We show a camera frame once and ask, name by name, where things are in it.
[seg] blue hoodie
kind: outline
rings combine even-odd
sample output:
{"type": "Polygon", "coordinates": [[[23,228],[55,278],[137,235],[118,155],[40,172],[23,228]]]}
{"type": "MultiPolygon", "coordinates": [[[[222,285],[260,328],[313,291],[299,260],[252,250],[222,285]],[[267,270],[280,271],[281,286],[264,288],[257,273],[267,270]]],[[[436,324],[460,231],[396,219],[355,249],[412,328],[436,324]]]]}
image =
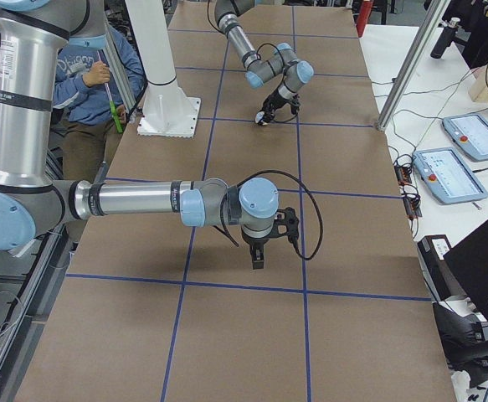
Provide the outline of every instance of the blue hoodie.
{"type": "MultiPolygon", "coordinates": [[[[111,34],[125,66],[132,92],[137,98],[143,87],[141,62],[136,51],[121,33],[112,28],[111,34]]],[[[102,61],[108,64],[103,52],[100,52],[100,55],[102,61]]],[[[89,88],[82,79],[82,75],[87,73],[91,65],[98,60],[99,56],[96,50],[80,46],[65,46],[58,55],[53,106],[55,109],[69,108],[69,121],[78,121],[88,126],[95,126],[111,119],[110,101],[104,84],[89,88]]],[[[114,103],[116,106],[121,105],[123,101],[113,76],[110,79],[109,86],[114,103]]]]}

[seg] person's hand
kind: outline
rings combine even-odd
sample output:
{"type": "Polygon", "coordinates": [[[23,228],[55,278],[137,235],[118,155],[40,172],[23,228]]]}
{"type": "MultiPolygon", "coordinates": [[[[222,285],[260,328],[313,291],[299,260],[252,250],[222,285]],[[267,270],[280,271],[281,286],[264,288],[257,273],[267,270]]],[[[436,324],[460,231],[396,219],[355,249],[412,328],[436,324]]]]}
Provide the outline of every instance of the person's hand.
{"type": "Polygon", "coordinates": [[[119,121],[121,124],[126,124],[126,109],[124,105],[118,105],[117,108],[117,115],[119,116],[119,121]]]}
{"type": "Polygon", "coordinates": [[[82,76],[87,87],[110,82],[110,68],[102,61],[95,61],[91,69],[82,76]]]}

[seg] blue tablet device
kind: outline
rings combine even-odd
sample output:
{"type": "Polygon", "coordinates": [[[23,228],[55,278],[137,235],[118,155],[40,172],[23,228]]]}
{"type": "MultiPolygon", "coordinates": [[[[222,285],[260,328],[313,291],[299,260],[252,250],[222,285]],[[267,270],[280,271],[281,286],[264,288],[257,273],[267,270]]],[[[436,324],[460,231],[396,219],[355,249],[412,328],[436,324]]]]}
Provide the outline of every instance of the blue tablet device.
{"type": "Polygon", "coordinates": [[[482,116],[445,117],[443,127],[469,157],[475,161],[488,160],[488,121],[482,116]]]}
{"type": "Polygon", "coordinates": [[[488,197],[487,190],[452,147],[416,151],[414,166],[432,194],[443,204],[488,197]]]}

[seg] brown pants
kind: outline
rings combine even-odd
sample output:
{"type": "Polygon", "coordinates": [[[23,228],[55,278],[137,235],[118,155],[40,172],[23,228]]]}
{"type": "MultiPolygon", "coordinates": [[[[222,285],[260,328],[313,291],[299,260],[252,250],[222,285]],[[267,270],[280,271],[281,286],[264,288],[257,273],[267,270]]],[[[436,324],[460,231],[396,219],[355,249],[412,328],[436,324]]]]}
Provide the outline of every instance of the brown pants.
{"type": "MultiPolygon", "coordinates": [[[[75,121],[65,123],[65,126],[67,132],[61,146],[64,179],[87,180],[93,183],[102,162],[111,165],[122,134],[117,132],[113,120],[97,126],[87,126],[75,121]]],[[[69,237],[75,243],[80,241],[86,223],[84,220],[77,220],[65,225],[69,237]]]]}

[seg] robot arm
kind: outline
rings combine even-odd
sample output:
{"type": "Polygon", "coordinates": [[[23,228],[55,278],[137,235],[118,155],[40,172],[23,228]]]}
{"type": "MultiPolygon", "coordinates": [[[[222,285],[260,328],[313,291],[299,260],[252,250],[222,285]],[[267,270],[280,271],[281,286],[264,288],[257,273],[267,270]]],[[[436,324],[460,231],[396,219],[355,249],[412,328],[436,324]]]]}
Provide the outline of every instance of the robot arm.
{"type": "Polygon", "coordinates": [[[260,58],[238,20],[255,5],[254,0],[218,0],[214,15],[219,31],[227,36],[242,60],[247,70],[245,77],[252,88],[259,88],[277,75],[283,75],[283,80],[266,98],[255,117],[256,123],[265,125],[274,121],[275,111],[286,104],[290,105],[292,114],[297,115],[300,108],[298,91],[311,80],[314,70],[309,63],[297,58],[289,44],[277,45],[274,56],[268,60],[260,58]]]}
{"type": "Polygon", "coordinates": [[[44,166],[57,53],[69,33],[76,35],[75,44],[104,47],[103,3],[0,0],[0,7],[0,250],[75,219],[156,212],[179,213],[187,226],[239,224],[254,268],[264,264],[268,239],[287,236],[296,246],[295,212],[278,209],[277,189],[264,178],[232,188],[218,179],[136,185],[51,181],[44,166]]]}

